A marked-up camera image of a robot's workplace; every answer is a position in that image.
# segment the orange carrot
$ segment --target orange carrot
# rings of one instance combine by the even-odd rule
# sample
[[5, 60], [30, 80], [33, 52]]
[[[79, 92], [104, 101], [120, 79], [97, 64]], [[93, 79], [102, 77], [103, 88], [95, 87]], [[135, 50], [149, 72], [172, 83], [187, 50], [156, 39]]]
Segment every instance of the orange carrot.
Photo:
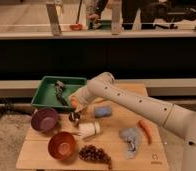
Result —
[[150, 145], [152, 143], [152, 136], [148, 125], [143, 120], [139, 120], [138, 125], [145, 132], [146, 137], [148, 138], [148, 144]]
[[75, 96], [73, 96], [73, 97], [71, 98], [71, 106], [72, 106], [74, 109], [76, 109], [77, 106], [78, 106], [78, 99], [77, 99]]

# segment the wooden tabletop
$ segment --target wooden tabletop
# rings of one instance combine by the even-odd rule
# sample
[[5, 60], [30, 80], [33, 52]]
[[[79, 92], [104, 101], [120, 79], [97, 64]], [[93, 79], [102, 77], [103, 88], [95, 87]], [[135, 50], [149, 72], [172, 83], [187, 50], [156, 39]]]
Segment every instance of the wooden tabletop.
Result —
[[[118, 84], [117, 86], [134, 91], [139, 94], [147, 95], [144, 85], [141, 84]], [[113, 111], [111, 117], [95, 119], [93, 110], [95, 106], [110, 105]], [[128, 109], [98, 98], [82, 114], [81, 122], [98, 121], [101, 126], [101, 133], [87, 140], [77, 140], [77, 148], [73, 155], [66, 162], [57, 161], [48, 153], [48, 142], [56, 130], [49, 134], [41, 134], [29, 128], [23, 147], [21, 149], [17, 165], [18, 169], [60, 169], [60, 170], [108, 170], [106, 164], [89, 163], [82, 161], [78, 157], [78, 151], [88, 144], [103, 148], [112, 158], [113, 170], [132, 170], [132, 171], [167, 171], [168, 163], [164, 152], [163, 144], [158, 132], [157, 125], [142, 118]], [[152, 144], [141, 131], [142, 142], [139, 150], [133, 159], [126, 159], [125, 151], [128, 145], [119, 137], [119, 131], [125, 128], [135, 127], [140, 119], [143, 119], [151, 130]], [[60, 115], [61, 131], [76, 132], [78, 129], [68, 120], [68, 115]]]

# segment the bowl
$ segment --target bowl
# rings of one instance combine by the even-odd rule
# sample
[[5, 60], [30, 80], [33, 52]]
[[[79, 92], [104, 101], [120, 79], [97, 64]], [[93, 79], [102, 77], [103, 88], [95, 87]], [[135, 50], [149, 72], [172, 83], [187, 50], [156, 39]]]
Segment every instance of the bowl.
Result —
[[69, 132], [59, 132], [54, 135], [48, 144], [49, 154], [57, 160], [66, 160], [75, 151], [76, 141]]
[[59, 115], [55, 109], [42, 108], [32, 116], [31, 126], [36, 131], [45, 133], [53, 129], [58, 120]]

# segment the grapes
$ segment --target grapes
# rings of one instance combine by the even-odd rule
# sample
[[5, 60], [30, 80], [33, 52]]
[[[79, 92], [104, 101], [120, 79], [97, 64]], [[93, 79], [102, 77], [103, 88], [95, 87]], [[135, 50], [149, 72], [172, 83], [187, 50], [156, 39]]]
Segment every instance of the grapes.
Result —
[[85, 145], [79, 152], [80, 159], [88, 162], [97, 162], [108, 164], [108, 169], [112, 169], [111, 157], [104, 152], [102, 148], [94, 145]]

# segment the green plastic bin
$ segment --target green plastic bin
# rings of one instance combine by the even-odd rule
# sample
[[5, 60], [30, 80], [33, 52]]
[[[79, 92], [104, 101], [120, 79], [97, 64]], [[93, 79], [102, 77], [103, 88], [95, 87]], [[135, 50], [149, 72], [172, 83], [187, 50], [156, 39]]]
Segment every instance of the green plastic bin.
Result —
[[[62, 97], [68, 103], [68, 106], [62, 106], [55, 95], [55, 83], [62, 81], [65, 84], [65, 89], [62, 92]], [[86, 85], [87, 79], [81, 77], [43, 77], [33, 99], [31, 105], [36, 108], [52, 107], [60, 111], [73, 111], [68, 97], [80, 87]]]

